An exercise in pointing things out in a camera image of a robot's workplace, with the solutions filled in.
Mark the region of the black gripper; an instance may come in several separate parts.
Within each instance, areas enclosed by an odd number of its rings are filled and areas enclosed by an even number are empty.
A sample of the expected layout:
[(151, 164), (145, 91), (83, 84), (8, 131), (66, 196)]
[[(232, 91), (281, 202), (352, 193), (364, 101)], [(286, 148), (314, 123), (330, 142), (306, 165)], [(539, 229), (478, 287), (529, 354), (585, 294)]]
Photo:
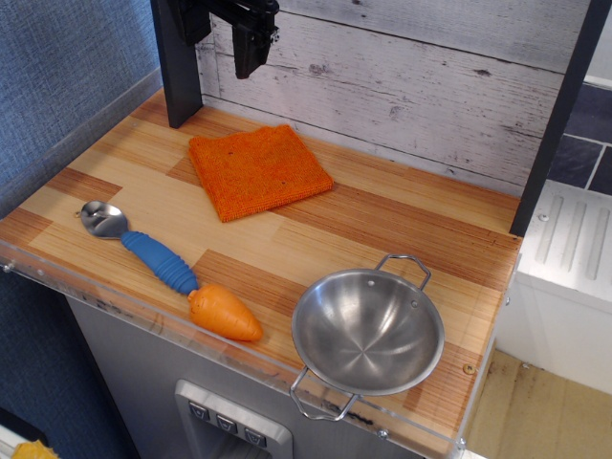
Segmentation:
[[(179, 0), (176, 11), (184, 42), (187, 46), (193, 46), (210, 34), (210, 13), (235, 25), (245, 22), (249, 14), (276, 14), (279, 5), (276, 1)], [(274, 23), (238, 24), (232, 27), (235, 75), (238, 79), (248, 78), (267, 63), (277, 30)]]

